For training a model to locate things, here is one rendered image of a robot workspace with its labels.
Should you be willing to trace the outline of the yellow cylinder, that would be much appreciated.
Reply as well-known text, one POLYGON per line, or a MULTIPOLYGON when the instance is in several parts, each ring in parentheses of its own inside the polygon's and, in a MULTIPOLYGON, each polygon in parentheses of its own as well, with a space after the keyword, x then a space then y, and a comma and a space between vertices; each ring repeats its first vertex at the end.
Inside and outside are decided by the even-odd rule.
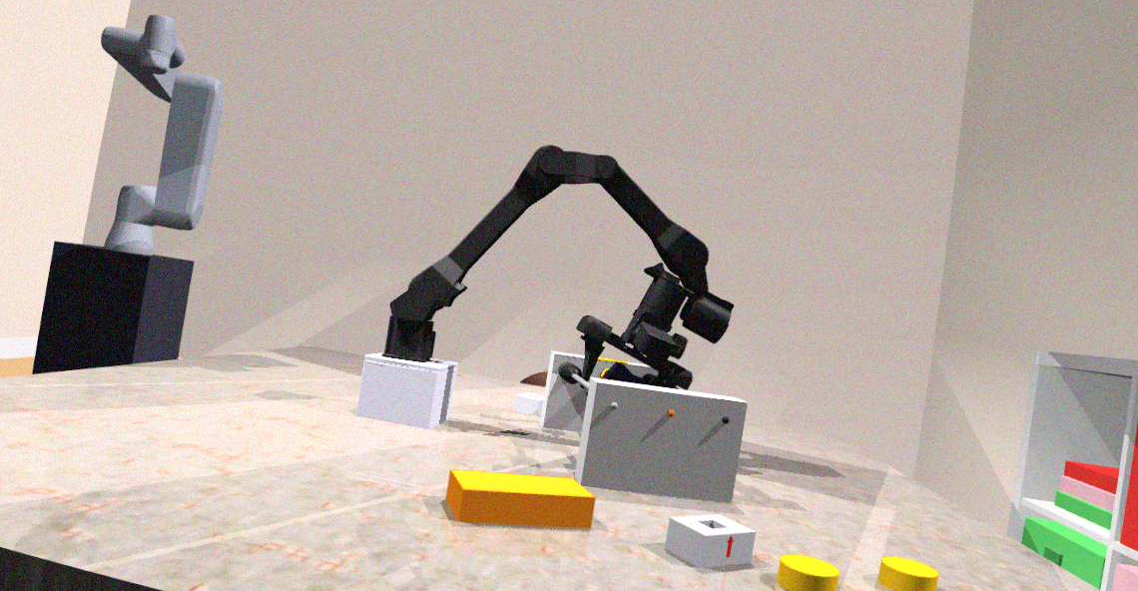
POLYGON ((879 583, 893 591, 935 591, 938 572, 902 557, 881 558, 879 583))
POLYGON ((838 591, 839 574, 835 566, 818 558, 784 555, 776 582, 789 591, 838 591))

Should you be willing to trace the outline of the orange rectangular block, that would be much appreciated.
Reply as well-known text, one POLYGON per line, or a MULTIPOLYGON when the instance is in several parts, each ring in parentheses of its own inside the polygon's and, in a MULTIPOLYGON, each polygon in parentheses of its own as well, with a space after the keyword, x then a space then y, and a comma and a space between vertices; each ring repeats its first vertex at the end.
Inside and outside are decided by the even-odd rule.
POLYGON ((450 469, 457 522, 591 528, 596 496, 570 477, 450 469))

